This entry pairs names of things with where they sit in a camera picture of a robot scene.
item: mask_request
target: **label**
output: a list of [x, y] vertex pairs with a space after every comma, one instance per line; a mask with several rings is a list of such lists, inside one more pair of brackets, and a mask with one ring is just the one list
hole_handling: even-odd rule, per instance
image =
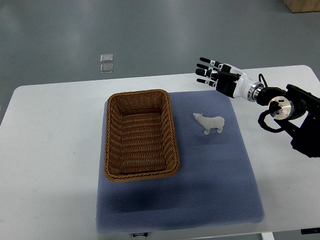
[[140, 233], [133, 233], [133, 237], [137, 237], [137, 236], [144, 236], [144, 237], [148, 237], [148, 233], [147, 232], [140, 232]]

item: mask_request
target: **brown wicker basket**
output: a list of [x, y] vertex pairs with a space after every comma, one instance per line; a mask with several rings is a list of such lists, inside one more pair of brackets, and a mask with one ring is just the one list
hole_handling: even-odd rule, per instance
[[107, 102], [104, 174], [113, 182], [163, 178], [180, 167], [169, 94], [113, 94]]

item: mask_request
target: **floor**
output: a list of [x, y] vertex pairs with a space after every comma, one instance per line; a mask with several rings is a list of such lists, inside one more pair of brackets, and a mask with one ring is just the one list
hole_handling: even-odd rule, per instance
[[[0, 0], [0, 123], [22, 85], [193, 73], [199, 57], [241, 69], [307, 65], [320, 79], [319, 24], [320, 12], [290, 13], [281, 0]], [[106, 53], [112, 73], [100, 73]], [[221, 238], [244, 239], [261, 236]]]

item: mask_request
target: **polar bear figurine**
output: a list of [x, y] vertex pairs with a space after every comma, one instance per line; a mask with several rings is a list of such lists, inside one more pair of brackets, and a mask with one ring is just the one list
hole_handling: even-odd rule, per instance
[[195, 120], [197, 120], [205, 129], [204, 134], [208, 135], [211, 129], [217, 129], [217, 133], [220, 134], [224, 129], [225, 119], [222, 116], [205, 117], [202, 113], [193, 114]]

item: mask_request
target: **blue cloth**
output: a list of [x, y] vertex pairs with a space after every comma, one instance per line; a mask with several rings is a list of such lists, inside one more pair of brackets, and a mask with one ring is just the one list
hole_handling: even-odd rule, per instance
[[[111, 182], [104, 175], [103, 119], [96, 228], [101, 234], [141, 233], [259, 223], [264, 211], [256, 179], [227, 96], [170, 93], [180, 169], [171, 177]], [[225, 119], [222, 133], [204, 134], [193, 113]]]

